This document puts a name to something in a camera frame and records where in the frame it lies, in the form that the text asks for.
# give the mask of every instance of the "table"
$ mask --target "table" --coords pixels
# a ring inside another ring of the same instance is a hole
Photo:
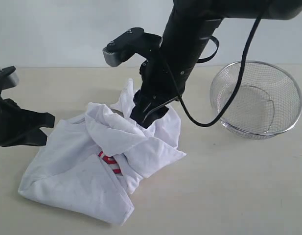
[[[302,90],[302,65],[281,65]],[[209,88],[221,67],[195,69],[184,95],[195,118],[213,118]],[[22,108],[50,112],[56,122],[88,102],[117,101],[138,68],[18,69],[20,84],[3,92]],[[302,116],[295,129],[265,141],[245,140],[220,124],[193,125],[179,103],[180,150],[187,156],[131,196],[135,211],[123,227],[35,203],[17,194],[37,147],[0,148],[0,235],[302,235]]]

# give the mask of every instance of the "white wall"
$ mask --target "white wall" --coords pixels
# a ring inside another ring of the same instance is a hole
[[[0,67],[102,67],[102,48],[131,27],[162,34],[173,0],[0,0]],[[210,64],[239,60],[252,20],[224,20]],[[212,52],[209,45],[204,54]],[[302,14],[263,21],[249,59],[302,63]],[[136,66],[135,56],[125,66]]]

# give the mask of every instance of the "basket rim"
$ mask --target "basket rim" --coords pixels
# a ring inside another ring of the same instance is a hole
[[[301,116],[301,114],[302,114],[302,93],[301,93],[301,90],[300,90],[300,88],[299,88],[299,85],[298,85],[298,83],[296,82],[296,80],[294,79],[294,77],[293,77],[291,74],[289,74],[286,70],[284,70],[284,69],[282,69],[282,68],[280,68],[280,67],[278,67],[278,66],[276,66],[276,65],[273,65],[273,64],[269,64],[269,63],[262,62],[262,61],[256,61],[256,60],[248,60],[248,61],[246,61],[246,64],[247,64],[247,63],[262,64],[262,65],[267,65],[267,66],[273,67],[273,68],[275,68],[275,69],[277,69],[277,70],[283,72],[285,75],[287,75],[287,76],[290,78],[290,80],[293,82],[295,88],[297,89],[297,93],[298,93],[299,100],[300,100],[300,103],[299,103],[299,111],[298,111],[296,117],[294,118],[294,122],[293,122],[288,128],[286,128],[285,130],[278,131],[278,132],[272,132],[272,133],[269,133],[269,134],[265,134],[265,133],[260,134],[260,133],[252,133],[252,132],[243,130],[243,129],[241,129],[241,128],[238,128],[238,127],[236,127],[236,126],[234,126],[234,125],[231,125],[230,123],[228,123],[227,120],[223,120],[222,118],[220,118],[220,121],[226,123],[227,125],[229,125],[230,127],[234,128],[234,129],[236,129],[236,130],[238,130],[238,131],[244,132],[245,134],[252,134],[252,135],[257,135],[257,136],[267,136],[267,137],[268,137],[268,136],[275,136],[275,135],[279,135],[279,134],[285,133],[285,132],[287,132],[287,131],[293,129],[293,127],[297,124],[297,122],[299,121],[299,118],[300,118],[300,116]],[[216,78],[217,78],[224,70],[226,70],[227,68],[229,68],[230,66],[233,66],[233,65],[235,65],[235,64],[241,64],[241,61],[236,61],[236,62],[230,63],[230,64],[226,65],[225,67],[223,67],[223,68],[216,74],[216,76],[214,77],[213,81],[214,81],[214,80],[215,80],[215,79],[216,79]],[[213,107],[211,96],[210,96],[210,103],[211,103],[211,106]]]

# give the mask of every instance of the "metal strainer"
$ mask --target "metal strainer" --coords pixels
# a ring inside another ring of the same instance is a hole
[[[235,62],[214,78],[210,102],[216,114],[232,95],[239,70],[240,62]],[[220,121],[231,132],[259,140],[292,129],[301,111],[301,91],[290,74],[271,64],[247,61],[239,92]]]

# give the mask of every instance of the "black cable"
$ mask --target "black cable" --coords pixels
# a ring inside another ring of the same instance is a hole
[[[176,81],[175,81],[175,78],[174,78],[174,74],[172,73],[170,67],[169,67],[169,64],[167,63],[166,59],[161,55],[161,59],[162,59],[162,63],[163,65],[166,67],[168,73],[169,73],[169,76],[174,84],[174,87],[176,89],[176,93],[177,93],[177,97],[186,113],[186,115],[188,116],[188,118],[196,125],[198,126],[201,126],[201,127],[210,127],[210,126],[213,126],[216,122],[218,122],[220,120],[220,118],[223,116],[223,114],[226,112],[226,110],[229,108],[229,106],[231,105],[232,101],[234,100],[235,96],[237,95],[238,91],[239,91],[239,88],[240,88],[240,85],[241,85],[241,82],[242,82],[242,78],[243,78],[243,74],[244,74],[244,69],[245,69],[245,63],[246,63],[246,60],[247,60],[247,55],[248,55],[248,52],[249,52],[249,48],[250,48],[250,45],[251,45],[251,42],[252,42],[252,39],[255,35],[255,32],[258,28],[258,25],[260,23],[260,21],[262,20],[263,18],[263,15],[265,14],[265,12],[268,10],[269,6],[271,5],[271,3],[273,2],[273,0],[268,0],[267,1],[267,4],[263,7],[263,10],[261,11],[261,13],[258,15],[258,17],[256,18],[254,24],[253,24],[253,27],[251,29],[251,32],[249,34],[249,37],[248,37],[248,40],[244,46],[244,49],[243,49],[243,54],[242,54],[242,59],[241,59],[241,67],[240,67],[240,72],[239,72],[239,76],[238,76],[238,79],[237,79],[237,83],[236,83],[236,86],[233,90],[233,93],[232,95],[230,96],[229,100],[227,101],[227,103],[225,104],[225,106],[223,107],[223,109],[220,111],[220,113],[217,115],[217,117],[211,121],[210,123],[207,123],[207,124],[204,124],[204,123],[200,123],[198,122],[197,120],[195,120],[191,114],[189,113],[188,109],[186,108],[186,105],[182,99],[182,96],[181,94],[179,93],[178,91],[178,86],[176,84]]]

